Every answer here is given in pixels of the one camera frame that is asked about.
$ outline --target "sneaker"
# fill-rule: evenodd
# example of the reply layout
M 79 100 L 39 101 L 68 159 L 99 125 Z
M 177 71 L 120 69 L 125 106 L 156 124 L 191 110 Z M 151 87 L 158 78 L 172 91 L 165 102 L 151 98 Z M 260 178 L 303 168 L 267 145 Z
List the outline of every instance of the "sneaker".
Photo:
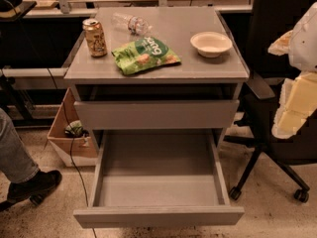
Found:
M 55 188 L 61 181 L 61 173 L 59 171 L 50 171 L 44 173 L 42 171 L 21 183 L 10 183 L 7 201 L 16 203 L 28 199 L 32 195 L 47 193 Z

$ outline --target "gray rolling cart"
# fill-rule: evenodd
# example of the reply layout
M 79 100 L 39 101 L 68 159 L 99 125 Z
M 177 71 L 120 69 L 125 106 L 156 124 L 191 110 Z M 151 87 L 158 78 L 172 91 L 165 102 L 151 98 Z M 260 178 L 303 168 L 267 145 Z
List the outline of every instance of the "gray rolling cart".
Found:
M 111 51 L 135 37 L 111 25 L 114 12 L 145 18 L 181 64 L 124 76 Z M 84 228 L 235 224 L 218 158 L 249 72 L 235 47 L 216 59 L 189 42 L 226 33 L 210 7 L 100 8 L 109 54 L 81 44 L 66 76 L 75 109 L 99 150 L 89 205 L 74 216 Z

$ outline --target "cardboard box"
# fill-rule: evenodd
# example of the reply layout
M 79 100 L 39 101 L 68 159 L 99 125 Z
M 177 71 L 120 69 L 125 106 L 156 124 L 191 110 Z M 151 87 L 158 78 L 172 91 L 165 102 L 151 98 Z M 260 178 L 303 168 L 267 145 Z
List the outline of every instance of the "cardboard box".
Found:
M 73 106 L 74 101 L 69 88 L 57 111 L 48 134 L 48 140 L 68 167 L 74 166 L 72 160 L 77 166 L 95 166 L 97 151 L 91 138 L 68 138 L 64 133 L 64 129 L 69 123 L 79 120 Z

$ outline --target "closed drawer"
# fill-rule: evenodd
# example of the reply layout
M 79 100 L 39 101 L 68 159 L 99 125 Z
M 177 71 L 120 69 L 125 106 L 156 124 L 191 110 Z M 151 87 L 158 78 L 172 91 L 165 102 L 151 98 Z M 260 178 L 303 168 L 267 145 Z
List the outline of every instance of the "closed drawer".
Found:
M 85 129 L 230 127 L 238 100 L 77 101 Z
M 207 130 L 140 130 L 104 135 L 83 228 L 233 225 L 213 137 Z

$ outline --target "beer can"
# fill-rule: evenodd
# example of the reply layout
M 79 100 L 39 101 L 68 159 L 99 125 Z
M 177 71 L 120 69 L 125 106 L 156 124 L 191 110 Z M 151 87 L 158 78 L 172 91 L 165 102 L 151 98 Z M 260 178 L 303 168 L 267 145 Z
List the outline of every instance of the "beer can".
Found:
M 107 46 L 102 25 L 96 19 L 87 19 L 82 22 L 85 39 L 92 57 L 102 57 L 107 54 Z

